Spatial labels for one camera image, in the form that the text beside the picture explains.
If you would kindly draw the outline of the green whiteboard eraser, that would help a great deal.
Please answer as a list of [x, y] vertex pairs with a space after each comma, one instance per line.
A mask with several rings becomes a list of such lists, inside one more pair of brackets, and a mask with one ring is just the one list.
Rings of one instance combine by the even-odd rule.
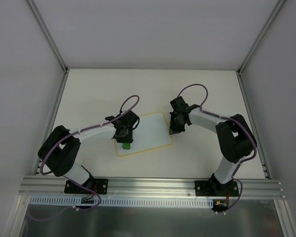
[[122, 149], [129, 150], [130, 148], [131, 148], [131, 144], [130, 143], [123, 143], [122, 144]]

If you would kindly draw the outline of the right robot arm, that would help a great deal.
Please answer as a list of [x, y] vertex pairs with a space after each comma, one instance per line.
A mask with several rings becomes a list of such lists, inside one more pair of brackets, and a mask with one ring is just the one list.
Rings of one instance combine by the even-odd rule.
[[236, 181], [233, 176], [245, 157], [257, 154], [257, 142], [246, 120], [240, 114], [231, 117], [219, 116], [201, 110], [200, 106], [188, 105], [179, 96], [170, 102], [169, 134], [185, 131], [185, 126], [197, 125], [214, 132], [218, 137], [222, 159], [217, 170], [204, 184], [195, 184], [197, 196], [225, 196], [233, 192]]

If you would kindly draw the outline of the yellow-framed small whiteboard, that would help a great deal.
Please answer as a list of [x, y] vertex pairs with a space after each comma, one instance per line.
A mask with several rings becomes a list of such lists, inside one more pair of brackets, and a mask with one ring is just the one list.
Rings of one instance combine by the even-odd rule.
[[140, 116], [138, 127], [133, 131], [133, 142], [129, 149], [115, 143], [116, 155], [127, 157], [140, 153], [165, 148], [173, 144], [169, 135], [169, 123], [162, 111]]

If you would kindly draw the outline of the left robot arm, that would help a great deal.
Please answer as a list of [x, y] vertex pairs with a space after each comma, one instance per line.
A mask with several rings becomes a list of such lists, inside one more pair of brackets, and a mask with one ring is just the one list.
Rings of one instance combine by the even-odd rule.
[[82, 165], [75, 160], [81, 143], [87, 139], [114, 139], [117, 143], [126, 145], [129, 149], [133, 142], [133, 131], [138, 127], [140, 117], [133, 111], [120, 113], [117, 116], [105, 118], [105, 122], [91, 127], [69, 130], [63, 125], [57, 126], [43, 145], [37, 155], [49, 168], [47, 174], [67, 179], [65, 193], [67, 194], [105, 194], [101, 183]]

